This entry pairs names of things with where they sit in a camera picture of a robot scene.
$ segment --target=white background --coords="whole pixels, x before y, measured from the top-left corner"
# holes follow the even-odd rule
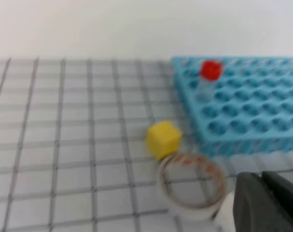
[[[0,57],[293,55],[293,0],[0,0]]]

